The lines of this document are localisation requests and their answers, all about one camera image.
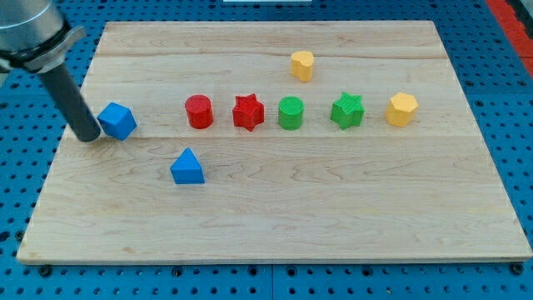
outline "yellow hexagon block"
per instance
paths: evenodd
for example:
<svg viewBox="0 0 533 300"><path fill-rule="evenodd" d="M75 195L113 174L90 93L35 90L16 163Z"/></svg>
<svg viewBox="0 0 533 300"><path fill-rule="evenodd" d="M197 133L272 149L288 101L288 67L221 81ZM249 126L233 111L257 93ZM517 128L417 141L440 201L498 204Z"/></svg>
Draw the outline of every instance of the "yellow hexagon block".
<svg viewBox="0 0 533 300"><path fill-rule="evenodd" d="M389 106L386 108L386 121L390 125L404 127L415 118L417 109L418 102L415 96L399 92L391 98Z"/></svg>
<svg viewBox="0 0 533 300"><path fill-rule="evenodd" d="M315 57L309 51L298 51L291 55L291 75L296 76L304 83L310 82L313 77L313 64Z"/></svg>

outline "green cylinder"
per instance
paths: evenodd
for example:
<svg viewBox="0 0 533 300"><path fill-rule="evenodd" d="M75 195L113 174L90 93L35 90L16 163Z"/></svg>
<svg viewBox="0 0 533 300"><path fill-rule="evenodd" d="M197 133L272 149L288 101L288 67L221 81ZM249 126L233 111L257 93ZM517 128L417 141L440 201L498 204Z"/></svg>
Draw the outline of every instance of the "green cylinder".
<svg viewBox="0 0 533 300"><path fill-rule="evenodd" d="M283 129L300 128L303 121L303 101L294 96L284 97L279 104L278 123Z"/></svg>

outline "red cylinder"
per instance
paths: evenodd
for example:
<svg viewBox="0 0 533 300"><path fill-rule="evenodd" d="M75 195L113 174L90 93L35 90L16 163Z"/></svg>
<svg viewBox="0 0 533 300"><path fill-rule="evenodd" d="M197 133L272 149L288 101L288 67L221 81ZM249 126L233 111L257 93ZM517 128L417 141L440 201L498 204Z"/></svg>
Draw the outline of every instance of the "red cylinder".
<svg viewBox="0 0 533 300"><path fill-rule="evenodd" d="M204 95L193 95L185 101L189 124L196 129L208 128L213 124L211 100Z"/></svg>

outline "yellow hexagonal prism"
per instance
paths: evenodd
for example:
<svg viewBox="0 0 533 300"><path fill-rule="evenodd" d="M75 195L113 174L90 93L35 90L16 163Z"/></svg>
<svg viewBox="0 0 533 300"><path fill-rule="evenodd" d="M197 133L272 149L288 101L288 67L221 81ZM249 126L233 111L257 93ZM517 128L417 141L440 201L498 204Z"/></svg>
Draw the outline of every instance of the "yellow hexagonal prism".
<svg viewBox="0 0 533 300"><path fill-rule="evenodd" d="M404 127L415 118L417 109L418 102L415 96L399 92L391 98L386 108L386 121L390 125Z"/></svg>

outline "red object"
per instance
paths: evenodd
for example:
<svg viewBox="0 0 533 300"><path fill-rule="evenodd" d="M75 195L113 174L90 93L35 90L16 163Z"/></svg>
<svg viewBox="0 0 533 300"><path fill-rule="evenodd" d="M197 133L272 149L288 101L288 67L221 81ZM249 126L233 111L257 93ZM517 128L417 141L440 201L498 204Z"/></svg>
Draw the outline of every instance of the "red object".
<svg viewBox="0 0 533 300"><path fill-rule="evenodd" d="M260 123L265 122L265 107L257 101L256 94L248 96L236 96L237 105L233 108L233 124L236 127L244 127L248 131Z"/></svg>
<svg viewBox="0 0 533 300"><path fill-rule="evenodd" d="M486 0L507 38L522 59L527 71L533 76L533 40L526 33L524 24L518 20L515 9L506 0Z"/></svg>
<svg viewBox="0 0 533 300"><path fill-rule="evenodd" d="M190 96L185 101L185 110L193 128L204 129L213 124L211 100L204 95Z"/></svg>

